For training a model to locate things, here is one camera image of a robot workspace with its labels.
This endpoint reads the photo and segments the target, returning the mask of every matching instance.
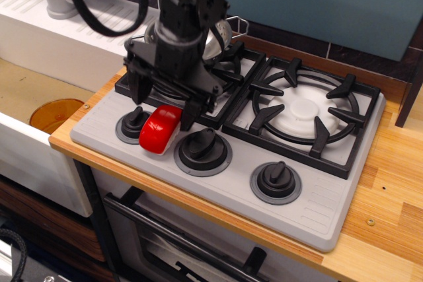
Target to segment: screw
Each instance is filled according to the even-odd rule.
[[[367,220],[367,224],[368,224],[369,226],[374,226],[374,225],[376,225],[376,222],[375,222],[375,220],[374,220],[374,219],[369,218],[369,219]]]

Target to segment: orange bowl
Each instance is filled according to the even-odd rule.
[[[41,131],[52,134],[76,112],[83,102],[77,99],[60,99],[48,102],[32,113],[29,124]]]

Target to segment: white burner cap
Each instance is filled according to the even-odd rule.
[[[319,114],[319,107],[315,102],[306,98],[294,100],[289,106],[289,110],[299,120],[314,120]]]
[[[283,96],[276,96],[269,107],[284,104],[285,110],[270,120],[276,129],[295,137],[315,138],[315,117],[319,117],[332,135],[339,119],[329,114],[328,108],[336,104],[326,98],[326,91],[310,86],[289,87]]]

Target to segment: red object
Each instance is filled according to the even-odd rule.
[[[181,115],[182,109],[178,107],[158,107],[145,122],[139,134],[139,145],[149,152],[163,154],[172,141],[171,137],[177,132],[175,129],[180,123]]]

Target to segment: metal pot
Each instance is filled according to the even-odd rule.
[[[242,34],[238,34],[236,36],[233,35],[231,25],[229,24],[230,20],[235,20],[235,19],[238,20],[238,26],[240,25],[241,22],[245,24],[245,32]],[[134,36],[132,37],[132,39],[144,38],[145,43],[151,43],[151,44],[156,43],[157,41],[157,35],[155,31],[156,22],[157,20],[153,20],[149,23],[147,29],[145,29],[145,33],[143,36]],[[229,45],[229,43],[231,43],[232,39],[239,38],[240,36],[244,36],[249,31],[249,22],[238,16],[233,16],[227,19],[220,20],[218,23],[216,23],[215,26],[220,36],[222,37],[224,48],[226,48]],[[207,40],[206,40],[206,46],[204,48],[204,53],[203,53],[203,60],[204,61],[212,60],[213,58],[217,57],[220,53],[221,53],[221,48],[219,45],[219,41],[214,36],[213,32],[209,30]]]

